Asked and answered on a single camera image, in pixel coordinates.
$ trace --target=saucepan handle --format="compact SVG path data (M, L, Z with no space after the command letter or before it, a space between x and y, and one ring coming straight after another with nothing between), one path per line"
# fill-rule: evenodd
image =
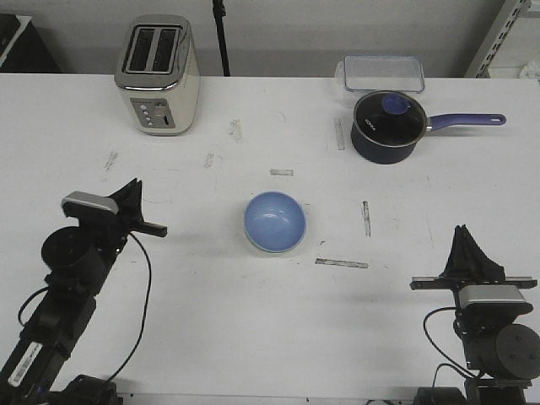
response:
M431 116L431 131L450 125L503 125L506 117L502 114L442 114Z

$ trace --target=toaster control panel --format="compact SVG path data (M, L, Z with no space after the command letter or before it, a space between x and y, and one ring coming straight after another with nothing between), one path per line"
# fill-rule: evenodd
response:
M141 127L148 129L175 127L167 99L131 98L130 101Z

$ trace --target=saucepan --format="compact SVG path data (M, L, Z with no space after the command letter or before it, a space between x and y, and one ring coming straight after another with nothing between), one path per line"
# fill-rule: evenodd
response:
M397 91L375 91L354 107L354 148L372 162L389 165L407 158L427 131L450 125L503 125L502 114L443 114L427 117L413 98Z

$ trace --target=blue bowl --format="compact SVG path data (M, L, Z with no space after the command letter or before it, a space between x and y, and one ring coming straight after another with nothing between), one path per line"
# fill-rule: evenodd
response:
M244 213L244 230L253 245L281 253L300 243L305 233L301 206L282 192L264 192L254 197Z

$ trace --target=white wall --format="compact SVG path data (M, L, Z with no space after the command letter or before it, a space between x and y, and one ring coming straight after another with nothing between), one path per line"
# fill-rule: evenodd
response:
M426 76L461 76L504 0L224 0L231 72L332 76L348 53L415 55ZM179 14L202 74L221 74L211 0L3 0L34 16L64 72L113 73L129 22Z

